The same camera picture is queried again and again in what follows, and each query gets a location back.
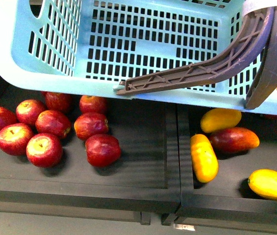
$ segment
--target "basket mesh side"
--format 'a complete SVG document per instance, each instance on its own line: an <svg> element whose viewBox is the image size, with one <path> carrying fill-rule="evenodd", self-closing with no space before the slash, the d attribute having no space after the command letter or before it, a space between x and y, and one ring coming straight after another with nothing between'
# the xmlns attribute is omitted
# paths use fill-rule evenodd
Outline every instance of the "basket mesh side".
<svg viewBox="0 0 277 235"><path fill-rule="evenodd" d="M98 0L92 7L90 32L81 35L89 38L86 78L119 82L204 61L219 52L219 20L172 8ZM214 88L210 85L204 90Z"/></svg>
<svg viewBox="0 0 277 235"><path fill-rule="evenodd" d="M218 8L225 8L231 0L182 0L189 1L191 3L203 4L205 6L212 6Z"/></svg>
<svg viewBox="0 0 277 235"><path fill-rule="evenodd" d="M47 19L32 31L28 52L62 74L73 76L76 64L81 0L46 0Z"/></svg>

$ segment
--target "rectangular hole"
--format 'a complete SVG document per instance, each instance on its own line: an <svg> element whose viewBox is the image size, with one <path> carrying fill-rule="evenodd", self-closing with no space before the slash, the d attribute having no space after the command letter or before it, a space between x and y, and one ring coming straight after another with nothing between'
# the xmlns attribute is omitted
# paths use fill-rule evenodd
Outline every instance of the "rectangular hole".
<svg viewBox="0 0 277 235"><path fill-rule="evenodd" d="M148 56L146 56L146 55L144 55L143 65L144 65L144 66L147 66L147 65L148 65Z"/></svg>
<svg viewBox="0 0 277 235"><path fill-rule="evenodd" d="M142 63L142 56L141 55L137 55L136 64L137 65L141 65L141 63Z"/></svg>
<svg viewBox="0 0 277 235"><path fill-rule="evenodd" d="M108 51L107 50L103 50L102 51L102 60L103 61L107 61L107 57L108 57Z"/></svg>
<svg viewBox="0 0 277 235"><path fill-rule="evenodd" d="M101 64L100 74L105 74L106 64Z"/></svg>
<svg viewBox="0 0 277 235"><path fill-rule="evenodd" d="M237 85L237 75L234 76L234 85Z"/></svg>
<svg viewBox="0 0 277 235"><path fill-rule="evenodd" d="M253 69L252 69L252 77L253 77L253 78L255 78L256 73L257 73L257 68L253 68Z"/></svg>
<svg viewBox="0 0 277 235"><path fill-rule="evenodd" d="M150 57L149 66L154 67L154 57L153 56Z"/></svg>
<svg viewBox="0 0 277 235"><path fill-rule="evenodd" d="M151 36L151 40L152 41L156 41L156 35L157 35L157 33L153 31L151 35L152 35Z"/></svg>
<svg viewBox="0 0 277 235"><path fill-rule="evenodd" d="M195 47L199 48L200 47L200 41L199 38L195 40Z"/></svg>
<svg viewBox="0 0 277 235"><path fill-rule="evenodd" d="M112 75L113 74L113 65L109 65L108 66L108 75Z"/></svg>
<svg viewBox="0 0 277 235"><path fill-rule="evenodd" d="M131 54L130 57L129 57L129 63L131 65L133 65L135 63L135 55L134 54Z"/></svg>
<svg viewBox="0 0 277 235"><path fill-rule="evenodd" d="M184 48L182 52L182 58L186 59L186 57L187 57L187 49Z"/></svg>
<svg viewBox="0 0 277 235"><path fill-rule="evenodd" d="M99 63L94 63L94 73L99 73Z"/></svg>
<svg viewBox="0 0 277 235"><path fill-rule="evenodd" d="M244 83L244 74L240 73L240 84Z"/></svg>
<svg viewBox="0 0 277 235"><path fill-rule="evenodd" d="M205 40L205 39L202 39L202 40L201 40L201 48L202 48L202 49L205 49L205 48L206 48L206 40Z"/></svg>
<svg viewBox="0 0 277 235"><path fill-rule="evenodd" d="M179 47L176 49L176 57L177 58L181 57L181 48L179 48Z"/></svg>
<svg viewBox="0 0 277 235"><path fill-rule="evenodd" d="M124 27L120 26L119 27L119 36L123 36L123 30L124 30Z"/></svg>
<svg viewBox="0 0 277 235"><path fill-rule="evenodd" d="M171 34L171 44L175 44L176 43L176 36L175 34Z"/></svg>
<svg viewBox="0 0 277 235"><path fill-rule="evenodd" d="M125 22L125 14L120 14L120 23L124 24Z"/></svg>
<svg viewBox="0 0 277 235"><path fill-rule="evenodd" d="M193 59L193 50L188 51L188 59L190 59L190 60Z"/></svg>
<svg viewBox="0 0 277 235"><path fill-rule="evenodd" d="M121 62L121 53L120 52L117 52L116 62L118 62L118 63Z"/></svg>
<svg viewBox="0 0 277 235"><path fill-rule="evenodd" d="M111 38L111 48L115 48L115 43L116 43L116 39L115 38Z"/></svg>
<svg viewBox="0 0 277 235"><path fill-rule="evenodd" d="M150 39L150 31L146 30L145 40L149 40L149 39Z"/></svg>
<svg viewBox="0 0 277 235"><path fill-rule="evenodd" d="M102 36L98 36L96 46L101 47L101 42L102 42Z"/></svg>
<svg viewBox="0 0 277 235"><path fill-rule="evenodd" d="M105 37L103 40L103 47L108 47L109 46L109 38Z"/></svg>
<svg viewBox="0 0 277 235"><path fill-rule="evenodd" d="M91 24L91 31L92 31L93 33L96 32L96 27L97 27L97 24L96 24L95 22L92 22L92 24Z"/></svg>
<svg viewBox="0 0 277 235"><path fill-rule="evenodd" d="M174 68L174 60L170 59L169 60L169 69L173 69Z"/></svg>
<svg viewBox="0 0 277 235"><path fill-rule="evenodd" d="M30 34L30 40L29 40L29 46L28 46L28 52L30 54L33 53L34 39L35 39L35 33L32 31Z"/></svg>
<svg viewBox="0 0 277 235"><path fill-rule="evenodd" d="M122 77L126 77L126 71L127 71L127 67L122 66Z"/></svg>
<svg viewBox="0 0 277 235"><path fill-rule="evenodd" d="M216 41L213 42L213 50L217 50L217 42Z"/></svg>
<svg viewBox="0 0 277 235"><path fill-rule="evenodd" d="M190 32L189 32L191 35L194 34L194 28L195 28L195 27L194 27L193 25L191 25L191 27L190 27Z"/></svg>
<svg viewBox="0 0 277 235"><path fill-rule="evenodd" d="M41 46L41 39L38 38L38 41L37 41L37 48L36 48L36 57L37 57L37 58L39 58L40 46Z"/></svg>
<svg viewBox="0 0 277 235"><path fill-rule="evenodd" d="M103 32L103 24L99 23L98 24L98 33L102 33Z"/></svg>
<svg viewBox="0 0 277 235"><path fill-rule="evenodd" d="M122 49L122 39L118 39L118 49Z"/></svg>
<svg viewBox="0 0 277 235"><path fill-rule="evenodd" d="M134 68L133 67L129 67L128 68L128 77L133 77L134 74Z"/></svg>
<svg viewBox="0 0 277 235"><path fill-rule="evenodd" d="M164 59L163 59L163 64L162 64L162 68L163 68L163 69L166 69L167 66L168 66L168 59L164 58Z"/></svg>
<svg viewBox="0 0 277 235"><path fill-rule="evenodd" d="M127 59L128 59L128 54L124 53L123 54L123 61L122 61L122 63L127 64Z"/></svg>
<svg viewBox="0 0 277 235"><path fill-rule="evenodd" d="M92 71L92 62L87 63L87 72L91 73Z"/></svg>
<svg viewBox="0 0 277 235"><path fill-rule="evenodd" d="M54 55L53 55L53 61L52 61L52 67L54 67L54 68L55 68L56 59L57 59L57 55L54 54Z"/></svg>
<svg viewBox="0 0 277 235"><path fill-rule="evenodd" d="M140 76L140 68L136 68L135 76L136 77Z"/></svg>
<svg viewBox="0 0 277 235"><path fill-rule="evenodd" d="M110 51L109 61L110 61L110 62L113 62L113 61L114 61L114 51Z"/></svg>
<svg viewBox="0 0 277 235"><path fill-rule="evenodd" d="M49 55L48 55L48 65L51 65L51 57L52 57L52 50L49 49Z"/></svg>
<svg viewBox="0 0 277 235"><path fill-rule="evenodd" d="M131 15L127 15L126 24L131 24L131 21L132 21L132 16Z"/></svg>
<svg viewBox="0 0 277 235"><path fill-rule="evenodd" d="M170 37L170 35L168 33L164 34L164 42L165 43L169 43L169 37Z"/></svg>
<svg viewBox="0 0 277 235"><path fill-rule="evenodd" d="M46 54L47 54L47 45L44 44L44 49L43 49L43 53L42 53L42 60L46 61Z"/></svg>
<svg viewBox="0 0 277 235"><path fill-rule="evenodd" d="M161 67L161 58L157 57L156 59L156 67L160 68Z"/></svg>
<svg viewBox="0 0 277 235"><path fill-rule="evenodd" d="M105 33L105 34L110 34L110 25L109 25L109 24L106 24L106 25L105 25L104 33Z"/></svg>
<svg viewBox="0 0 277 235"><path fill-rule="evenodd" d="M125 36L126 36L127 38L130 37L130 27L126 27Z"/></svg>
<svg viewBox="0 0 277 235"><path fill-rule="evenodd" d="M124 50L128 50L129 48L129 40L125 40L124 42Z"/></svg>
<svg viewBox="0 0 277 235"><path fill-rule="evenodd" d="M195 50L195 60L199 60L199 51Z"/></svg>
<svg viewBox="0 0 277 235"><path fill-rule="evenodd" d="M113 25L112 26L112 35L117 35L117 26L116 25Z"/></svg>
<svg viewBox="0 0 277 235"><path fill-rule="evenodd" d="M215 38L215 39L218 38L218 30L216 30L216 29L213 30L213 38Z"/></svg>
<svg viewBox="0 0 277 235"><path fill-rule="evenodd" d="M136 28L133 28L132 29L132 38L136 38L137 36L137 29Z"/></svg>
<svg viewBox="0 0 277 235"><path fill-rule="evenodd" d="M96 53L95 53L95 60L100 60L100 49L96 49Z"/></svg>
<svg viewBox="0 0 277 235"><path fill-rule="evenodd" d="M205 52L202 51L202 52L201 52L201 61L204 61L204 60L205 60Z"/></svg>
<svg viewBox="0 0 277 235"><path fill-rule="evenodd" d="M139 30L138 38L143 39L144 38L144 31L142 29Z"/></svg>

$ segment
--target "plastic basket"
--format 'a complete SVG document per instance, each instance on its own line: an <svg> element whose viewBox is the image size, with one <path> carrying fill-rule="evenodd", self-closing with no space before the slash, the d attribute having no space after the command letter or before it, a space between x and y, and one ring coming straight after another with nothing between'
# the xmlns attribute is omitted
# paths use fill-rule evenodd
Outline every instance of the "plastic basket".
<svg viewBox="0 0 277 235"><path fill-rule="evenodd" d="M224 82L116 95L122 80L221 53L239 31L243 2L44 0L36 18L28 0L2 0L0 75L24 89L244 110L260 55ZM277 91L247 112L277 114Z"/></svg>

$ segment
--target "produce bin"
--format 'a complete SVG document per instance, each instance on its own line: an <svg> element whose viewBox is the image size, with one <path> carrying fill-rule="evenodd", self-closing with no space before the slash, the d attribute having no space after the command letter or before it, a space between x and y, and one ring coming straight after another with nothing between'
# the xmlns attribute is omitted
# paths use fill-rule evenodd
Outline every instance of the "produce bin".
<svg viewBox="0 0 277 235"><path fill-rule="evenodd" d="M248 186L249 175L261 168L277 171L277 119L243 113L238 126L254 131L259 147L244 154L217 154L216 178L194 179L190 137L201 133L200 119L209 108L178 105L181 206L176 223L277 233L277 201L266 200Z"/></svg>
<svg viewBox="0 0 277 235"><path fill-rule="evenodd" d="M0 1L0 75L17 87L244 109L260 55L224 82L117 95L128 78L221 54L241 28L243 0L44 0L38 18L28 2ZM250 112L277 114L277 91Z"/></svg>
<svg viewBox="0 0 277 235"><path fill-rule="evenodd" d="M0 106L11 111L26 99L44 101L40 92L2 85ZM74 98L75 109L68 116L72 124L81 114L80 96ZM117 162L92 167L73 128L62 141L63 159L52 168L35 167L26 156L0 150L0 211L28 208L26 213L57 215L63 209L63 216L77 217L95 217L93 209L123 211L123 217L128 212L174 213L180 203L175 105L123 99L109 99L108 104L109 133L122 149ZM114 214L102 218L117 219Z"/></svg>

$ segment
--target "black tray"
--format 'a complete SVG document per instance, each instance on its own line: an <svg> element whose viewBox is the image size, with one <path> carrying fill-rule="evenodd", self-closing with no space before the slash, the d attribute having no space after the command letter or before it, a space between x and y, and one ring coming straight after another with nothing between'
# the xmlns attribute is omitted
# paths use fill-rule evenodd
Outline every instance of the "black tray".
<svg viewBox="0 0 277 235"><path fill-rule="evenodd" d="M81 113L75 97L74 121ZM15 111L25 99L43 100L38 91L8 86L0 105ZM172 104L109 99L110 134L122 156L115 164L96 169L88 164L84 142L74 129L63 140L61 163L50 169L30 164L26 156L0 150L0 200L103 208L139 212L173 213L180 204L176 107Z"/></svg>
<svg viewBox="0 0 277 235"><path fill-rule="evenodd" d="M277 120L243 113L238 126L253 130L259 136L259 147L241 155L217 154L217 177L201 184L193 177L190 137L201 133L200 119L208 110L177 107L182 202L176 223L277 233L277 201L261 198L247 184L257 169L277 171Z"/></svg>

